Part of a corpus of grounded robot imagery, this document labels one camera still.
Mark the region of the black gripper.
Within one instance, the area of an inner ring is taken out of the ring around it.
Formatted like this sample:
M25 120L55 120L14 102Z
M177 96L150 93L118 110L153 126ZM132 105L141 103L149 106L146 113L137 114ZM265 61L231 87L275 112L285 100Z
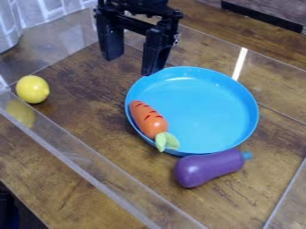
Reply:
M149 76L164 68L164 64L176 43L177 22L182 13L170 8L168 0L97 0L94 9L96 33L101 55L106 61L114 60L124 53L124 32L145 32L141 53L141 75ZM157 16L154 25L129 17Z

